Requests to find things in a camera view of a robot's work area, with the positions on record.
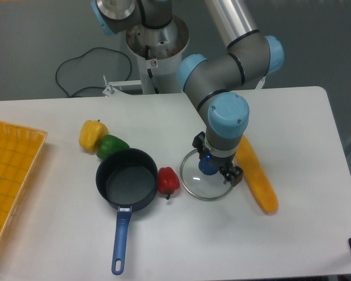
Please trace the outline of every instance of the black saucepan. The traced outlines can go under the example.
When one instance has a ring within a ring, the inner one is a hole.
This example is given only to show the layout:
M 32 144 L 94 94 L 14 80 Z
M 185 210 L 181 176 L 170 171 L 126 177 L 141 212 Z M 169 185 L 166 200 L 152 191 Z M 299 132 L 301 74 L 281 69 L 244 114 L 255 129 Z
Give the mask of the black saucepan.
M 145 208 L 155 197 L 157 167 L 153 159 L 139 149 L 120 150 L 101 162 L 96 184 L 101 196 L 118 210 L 112 273 L 120 275 L 125 265 L 132 212 Z

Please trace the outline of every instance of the handle hole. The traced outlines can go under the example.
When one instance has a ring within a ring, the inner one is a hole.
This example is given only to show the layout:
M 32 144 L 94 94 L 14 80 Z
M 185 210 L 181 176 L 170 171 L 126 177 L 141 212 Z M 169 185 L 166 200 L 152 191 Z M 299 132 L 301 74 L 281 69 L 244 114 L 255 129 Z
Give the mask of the handle hole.
M 121 270 L 121 260 L 118 259 L 115 264 L 115 271 L 120 271 Z

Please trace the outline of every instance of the light blue joint cap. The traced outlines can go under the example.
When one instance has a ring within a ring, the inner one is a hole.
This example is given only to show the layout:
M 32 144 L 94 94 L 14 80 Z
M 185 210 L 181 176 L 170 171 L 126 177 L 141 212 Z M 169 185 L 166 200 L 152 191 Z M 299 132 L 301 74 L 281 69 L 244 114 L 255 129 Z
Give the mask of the light blue joint cap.
M 92 7 L 92 10 L 94 10 L 95 16 L 98 18 L 101 28 L 103 28 L 104 34 L 107 36 L 115 35 L 115 33 L 111 31 L 108 25 L 106 25 L 106 22 L 104 21 L 103 17 L 100 15 L 98 7 L 96 6 L 95 0 L 91 1 L 91 7 Z
M 282 44 L 277 38 L 272 35 L 264 36 L 264 38 L 267 39 L 270 47 L 270 64 L 267 73 L 270 74 L 282 67 L 285 60 L 285 54 L 283 52 Z
M 181 62 L 177 69 L 176 77 L 182 90 L 184 90 L 186 81 L 192 71 L 204 60 L 207 59 L 202 54 L 192 54 Z
M 243 135 L 249 114 L 250 108 L 243 97 L 233 92 L 223 92 L 209 105 L 208 121 L 219 136 L 233 139 Z

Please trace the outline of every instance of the green bell pepper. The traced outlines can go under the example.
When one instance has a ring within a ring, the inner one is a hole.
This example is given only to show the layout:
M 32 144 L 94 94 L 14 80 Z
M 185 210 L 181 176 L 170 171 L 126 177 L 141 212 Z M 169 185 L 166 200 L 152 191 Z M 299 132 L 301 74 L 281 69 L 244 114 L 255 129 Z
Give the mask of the green bell pepper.
M 109 155 L 123 149 L 130 148 L 130 146 L 122 139 L 112 135 L 105 135 L 102 139 L 97 156 L 104 160 Z

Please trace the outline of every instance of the yellow bell pepper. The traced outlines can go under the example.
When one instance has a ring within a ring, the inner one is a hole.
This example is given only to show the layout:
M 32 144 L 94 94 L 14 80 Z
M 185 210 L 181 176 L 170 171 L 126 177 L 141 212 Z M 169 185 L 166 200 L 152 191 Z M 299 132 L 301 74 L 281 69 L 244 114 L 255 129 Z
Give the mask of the yellow bell pepper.
M 108 128 L 100 120 L 87 120 L 81 130 L 80 146 L 89 152 L 96 152 L 101 145 L 103 136 L 107 134 Z

